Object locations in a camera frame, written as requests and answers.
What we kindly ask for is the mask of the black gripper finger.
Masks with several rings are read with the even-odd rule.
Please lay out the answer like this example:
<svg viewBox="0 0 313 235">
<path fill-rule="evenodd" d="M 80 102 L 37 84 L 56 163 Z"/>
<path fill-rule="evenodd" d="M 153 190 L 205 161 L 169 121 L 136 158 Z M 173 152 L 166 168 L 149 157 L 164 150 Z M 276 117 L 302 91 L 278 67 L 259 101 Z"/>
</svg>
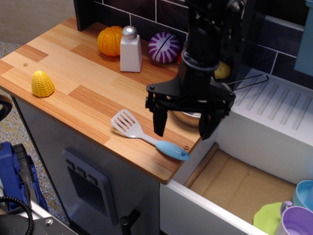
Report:
<svg viewBox="0 0 313 235">
<path fill-rule="evenodd" d="M 167 117 L 168 109 L 161 104 L 155 104 L 153 109 L 154 132 L 161 137 L 164 134 Z"/>
<path fill-rule="evenodd" d="M 201 113 L 199 121 L 199 134 L 202 140 L 209 138 L 220 122 L 224 118 L 224 112 L 218 111 L 215 113 Z"/>
</svg>

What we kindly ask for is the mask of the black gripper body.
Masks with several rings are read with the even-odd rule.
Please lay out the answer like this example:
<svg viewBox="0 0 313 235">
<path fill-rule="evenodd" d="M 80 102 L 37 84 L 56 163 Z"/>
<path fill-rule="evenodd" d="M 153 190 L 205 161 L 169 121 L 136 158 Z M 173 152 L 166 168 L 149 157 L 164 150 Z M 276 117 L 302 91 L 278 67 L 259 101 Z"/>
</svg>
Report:
<svg viewBox="0 0 313 235">
<path fill-rule="evenodd" d="M 201 113 L 209 120 L 229 115 L 236 97 L 225 81 L 216 78 L 214 73 L 196 73 L 184 81 L 177 75 L 170 81 L 148 85 L 147 92 L 145 106 L 154 114 L 159 108 Z"/>
</svg>

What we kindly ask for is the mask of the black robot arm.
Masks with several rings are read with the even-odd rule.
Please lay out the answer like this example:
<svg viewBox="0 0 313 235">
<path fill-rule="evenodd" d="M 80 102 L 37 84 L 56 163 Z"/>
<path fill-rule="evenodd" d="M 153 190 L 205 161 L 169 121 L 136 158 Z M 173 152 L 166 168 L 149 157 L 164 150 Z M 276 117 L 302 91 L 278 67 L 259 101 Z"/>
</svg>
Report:
<svg viewBox="0 0 313 235">
<path fill-rule="evenodd" d="M 220 62 L 231 65 L 244 38 L 242 0 L 189 0 L 188 39 L 178 73 L 170 81 L 147 86 L 146 107 L 153 113 L 154 132 L 162 136 L 168 111 L 199 113 L 199 134 L 209 138 L 229 115 L 235 93 L 227 79 L 217 79 Z"/>
</svg>

